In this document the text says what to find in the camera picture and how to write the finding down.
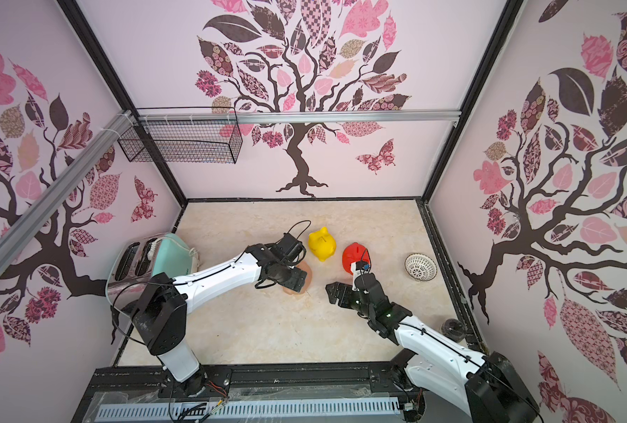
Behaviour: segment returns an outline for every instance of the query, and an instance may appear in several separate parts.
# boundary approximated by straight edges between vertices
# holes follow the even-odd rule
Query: butterfly decal
[[[373,154],[363,154],[359,157],[356,157],[360,163],[364,165],[368,165],[368,169],[374,171],[377,174],[377,171],[382,168],[382,164],[384,165],[396,165],[393,160],[395,156],[393,153],[393,138],[388,140],[382,148],[379,150],[379,154],[377,156]]]
[[[147,188],[144,186],[144,183],[135,176],[135,190],[138,192],[138,196],[140,197],[140,204],[135,207],[133,210],[133,214],[130,216],[131,222],[136,222],[142,218],[149,219],[154,216],[154,207],[151,206],[150,203],[154,202],[155,197],[158,194],[154,194],[154,191],[151,188]]]

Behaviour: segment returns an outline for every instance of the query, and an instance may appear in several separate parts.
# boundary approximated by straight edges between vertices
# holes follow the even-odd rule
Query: marble floor
[[[198,249],[204,269],[248,245],[277,241],[303,219],[312,222],[301,237],[305,246],[310,232],[326,226],[336,239],[335,255],[323,263],[307,254],[313,279],[302,295],[287,294],[281,286],[256,290],[244,285],[191,314],[186,339],[201,363],[390,360],[400,347],[375,334],[355,311],[328,302],[327,283],[352,283],[341,258],[354,241],[369,249],[372,271],[389,300],[435,329],[455,317],[440,269],[428,282],[417,282],[405,271],[405,258],[413,252],[435,260],[413,200],[190,203],[177,234]],[[305,226],[292,232],[298,234]],[[120,366],[158,364],[145,347],[133,342],[119,361]]]

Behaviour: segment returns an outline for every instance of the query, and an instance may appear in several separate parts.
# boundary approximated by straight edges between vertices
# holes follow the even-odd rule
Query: pink leaf
[[[566,190],[572,184],[572,165],[569,163],[561,167],[553,176],[553,186],[559,190]]]
[[[15,193],[30,200],[36,200],[41,196],[41,184],[34,172],[30,171],[22,175],[22,178],[15,184]]]
[[[346,134],[341,131],[337,132],[337,140],[339,140],[339,142],[343,142],[344,144],[349,143],[349,137],[347,137]]]
[[[544,301],[544,317],[548,322],[548,328],[550,329],[555,325],[555,317],[558,315],[558,309],[555,307],[555,298],[551,296],[548,300]]]
[[[588,184],[588,193],[593,198],[605,198],[609,195],[616,182],[616,172],[601,174]]]
[[[591,244],[604,244],[617,239],[612,227],[599,217],[588,217],[581,225],[581,238]]]
[[[93,216],[93,220],[97,223],[108,223],[112,217],[114,217],[114,215],[112,215],[111,213],[102,212]]]
[[[332,87],[333,80],[330,78],[319,79],[316,81],[316,83],[313,84],[313,88],[316,89],[316,92],[320,96],[325,96],[327,93],[330,92],[330,88]]]
[[[557,205],[557,202],[551,198],[545,200],[539,200],[536,203],[529,206],[529,209],[532,210],[533,213],[537,213],[538,215],[544,215]]]
[[[296,98],[294,96],[294,93],[291,93],[288,97],[285,98],[285,102],[283,102],[283,111],[287,112],[288,110],[290,110],[292,106],[294,106],[295,101]]]
[[[287,87],[292,82],[292,78],[283,69],[279,69],[275,73],[275,80],[281,87]]]

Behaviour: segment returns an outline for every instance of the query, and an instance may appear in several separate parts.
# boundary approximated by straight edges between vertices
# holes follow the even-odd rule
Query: tree mural
[[[603,36],[584,36],[588,73],[561,68],[542,77],[557,79],[559,101],[547,97],[539,80],[520,116],[510,110],[499,118],[499,141],[473,173],[488,195],[481,208],[496,238],[482,273],[459,264],[472,284],[468,295],[478,297],[488,323],[486,290],[505,258],[527,272],[528,289],[543,280],[549,327],[560,309],[571,343],[615,383],[615,350],[627,364],[627,338],[620,334],[627,334],[627,288],[610,288],[598,274],[614,269],[627,281],[627,259],[621,258],[627,254],[627,13],[616,17],[616,50]],[[593,313],[582,303],[601,310]]]
[[[215,97],[215,112],[224,112],[228,106],[246,112],[399,110],[409,98],[393,93],[407,75],[388,74],[399,53],[389,52],[396,36],[391,14],[384,19],[381,34],[370,34],[380,28],[379,18],[389,8],[386,0],[374,5],[372,0],[301,0],[299,9],[297,0],[246,1],[247,7],[241,0],[213,3],[234,13],[216,16],[204,26],[219,31],[228,42],[199,37],[201,54],[213,72],[201,70],[196,86]],[[333,6],[339,8],[337,18]],[[297,10],[301,16],[295,18]],[[330,33],[333,21],[341,20],[344,12],[339,35]],[[338,48],[338,40],[345,34],[354,37]],[[261,46],[244,52],[246,47],[236,43]],[[364,87],[373,92],[373,98],[364,98]],[[220,96],[226,89],[236,96]],[[363,137],[381,128],[376,122],[286,123],[241,125],[241,132],[251,135],[253,145],[260,141],[270,148],[286,145],[297,173],[277,192],[298,187],[302,194],[314,197],[309,187],[328,185],[310,175],[302,141],[326,143],[333,137],[349,143],[349,136]],[[393,163],[390,151],[356,159],[372,171]]]

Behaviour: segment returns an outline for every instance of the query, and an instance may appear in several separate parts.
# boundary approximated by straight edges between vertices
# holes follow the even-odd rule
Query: black cable
[[[501,379],[499,379],[498,377],[496,377],[494,374],[492,374],[492,372],[490,372],[488,369],[483,368],[480,364],[476,363],[475,361],[471,360],[471,357],[467,356],[467,355],[463,355],[461,354],[461,352],[457,351],[456,349],[452,348],[450,345],[445,344],[443,341],[439,340],[438,338],[436,338],[434,335],[428,333],[423,327],[416,327],[416,326],[412,326],[411,324],[407,324],[407,323],[402,323],[399,322],[399,325],[403,325],[403,326],[409,326],[413,329],[417,329],[422,335],[429,335],[431,338],[435,339],[436,341],[438,341],[439,343],[441,343],[442,345],[444,345],[445,347],[447,347],[448,349],[454,351],[455,353],[457,353],[460,357],[464,358],[466,361],[470,361],[471,363],[473,363],[474,365],[478,366],[479,369],[482,369],[485,373],[487,373],[489,376],[493,377],[496,379],[496,381],[502,385],[504,388],[508,389],[511,393],[513,393],[513,395],[515,395],[516,397],[518,397],[519,399],[521,399],[523,402],[525,402],[530,409],[532,409],[532,411],[534,411],[537,414],[537,417],[539,417],[539,419],[541,420],[541,423],[544,423],[544,418],[541,417],[541,414],[539,413],[538,409],[536,409],[534,407],[534,405],[532,405],[529,401],[527,401],[527,399],[525,399],[524,397],[522,397],[522,395],[518,394],[515,389],[511,388],[509,385],[505,384],[504,381],[502,381]]]

